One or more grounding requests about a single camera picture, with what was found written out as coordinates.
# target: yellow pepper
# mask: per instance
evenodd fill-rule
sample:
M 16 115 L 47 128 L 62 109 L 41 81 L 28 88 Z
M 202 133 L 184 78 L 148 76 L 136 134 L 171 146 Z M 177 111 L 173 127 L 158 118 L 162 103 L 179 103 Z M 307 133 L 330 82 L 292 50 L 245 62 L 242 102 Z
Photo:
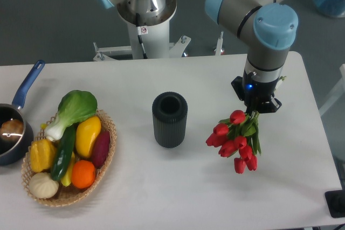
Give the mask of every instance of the yellow pepper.
M 86 159 L 91 157 L 93 145 L 100 132 L 101 121 L 97 116 L 88 118 L 78 125 L 75 136 L 75 148 L 81 157 Z
M 75 154 L 72 152 L 71 160 L 70 163 L 68 164 L 67 171 L 65 175 L 61 178 L 61 183 L 65 186 L 68 187 L 72 183 L 72 170 L 75 164 Z
M 30 149 L 31 169 L 34 172 L 42 172 L 49 169 L 56 154 L 56 147 L 45 138 L 34 141 Z

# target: wicker basket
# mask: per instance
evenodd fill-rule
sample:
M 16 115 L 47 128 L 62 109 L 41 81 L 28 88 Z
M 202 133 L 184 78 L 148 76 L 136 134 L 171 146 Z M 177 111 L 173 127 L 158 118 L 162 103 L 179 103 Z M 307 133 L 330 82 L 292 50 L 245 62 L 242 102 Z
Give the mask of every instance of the wicker basket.
M 45 206 L 50 207 L 61 207 L 61 206 L 67 206 L 73 203 L 76 203 L 82 199 L 84 199 L 86 196 L 88 196 L 98 185 L 98 183 L 102 180 L 103 175 L 105 174 L 108 166 L 110 165 L 113 155 L 115 153 L 116 148 L 116 128 L 115 124 L 113 123 L 112 119 L 103 111 L 103 110 L 97 110 L 96 115 L 101 121 L 102 124 L 102 130 L 108 130 L 111 135 L 111 142 L 109 147 L 109 154 L 107 156 L 107 159 L 104 163 L 104 165 L 96 170 L 96 179 L 94 183 L 86 189 L 78 189 L 71 184 L 68 187 L 64 187 L 61 183 L 59 184 L 59 190 L 57 194 L 55 194 L 52 198 L 49 199 L 38 199 L 34 195 L 31 194 L 29 190 L 29 182 L 31 177 L 35 174 L 31 170 L 31 164 L 30 164 L 30 147 L 29 151 L 26 153 L 23 164 L 22 164 L 22 185 L 24 186 L 24 190 L 27 192 L 27 195 L 33 198 L 35 201 L 37 201 L 40 204 L 43 204 Z M 47 122 L 47 124 L 50 124 L 55 117 L 51 117 L 51 120 Z M 44 137 L 44 130 L 41 129 L 35 140 L 40 140 Z

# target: saucepan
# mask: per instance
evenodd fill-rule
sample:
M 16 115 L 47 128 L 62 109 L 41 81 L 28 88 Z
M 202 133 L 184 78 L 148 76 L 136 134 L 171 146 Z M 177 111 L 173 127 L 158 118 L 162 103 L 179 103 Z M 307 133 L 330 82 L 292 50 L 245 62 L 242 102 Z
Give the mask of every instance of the saucepan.
M 26 94 L 42 71 L 45 62 L 38 60 L 18 88 L 12 104 L 0 103 L 0 165 L 12 164 L 22 157 L 31 142 L 33 131 L 20 110 Z

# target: tulip bouquet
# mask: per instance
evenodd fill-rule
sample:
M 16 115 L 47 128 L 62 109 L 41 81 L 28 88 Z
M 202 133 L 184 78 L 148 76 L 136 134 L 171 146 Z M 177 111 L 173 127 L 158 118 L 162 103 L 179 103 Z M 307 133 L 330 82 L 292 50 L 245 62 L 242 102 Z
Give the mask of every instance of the tulip bouquet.
M 206 140 L 208 146 L 220 147 L 218 153 L 222 157 L 233 156 L 238 151 L 239 157 L 234 159 L 236 173 L 243 173 L 246 167 L 250 171 L 257 169 L 257 153 L 261 154 L 258 117 L 258 112 L 249 116 L 242 110 L 235 110 L 230 118 L 214 127 Z

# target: table surface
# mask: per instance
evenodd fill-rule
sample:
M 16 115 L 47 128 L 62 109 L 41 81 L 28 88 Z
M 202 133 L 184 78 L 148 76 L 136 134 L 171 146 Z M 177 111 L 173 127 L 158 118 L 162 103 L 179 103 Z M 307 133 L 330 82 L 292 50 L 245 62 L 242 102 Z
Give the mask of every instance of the table surface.
M 282 107 L 261 114 L 258 169 L 235 173 L 205 140 L 244 109 L 230 82 L 246 55 L 46 64 L 22 110 L 34 132 L 67 92 L 88 90 L 114 120 L 117 148 L 97 188 L 77 204 L 49 208 L 26 195 L 21 161 L 0 167 L 1 229 L 282 229 L 335 225 L 324 193 L 341 188 L 301 56 L 290 52 L 277 90 Z M 0 67 L 0 103 L 11 103 L 31 65 Z M 188 103 L 186 135 L 159 146 L 151 107 L 161 93 Z

